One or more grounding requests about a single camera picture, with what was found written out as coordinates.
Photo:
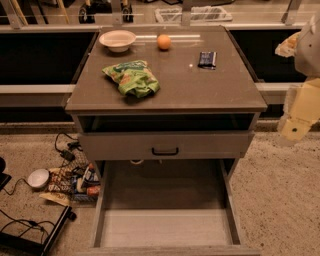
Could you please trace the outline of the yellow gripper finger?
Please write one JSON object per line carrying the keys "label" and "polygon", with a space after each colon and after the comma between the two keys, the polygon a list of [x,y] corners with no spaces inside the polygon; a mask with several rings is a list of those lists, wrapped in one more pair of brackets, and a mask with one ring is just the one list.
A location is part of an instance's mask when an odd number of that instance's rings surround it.
{"label": "yellow gripper finger", "polygon": [[286,38],[282,43],[280,43],[276,49],[275,54],[282,57],[293,57],[295,55],[295,49],[297,46],[297,40],[300,33],[296,32]]}
{"label": "yellow gripper finger", "polygon": [[320,119],[320,78],[308,78],[301,86],[291,87],[283,111],[278,132],[288,141],[300,141]]}

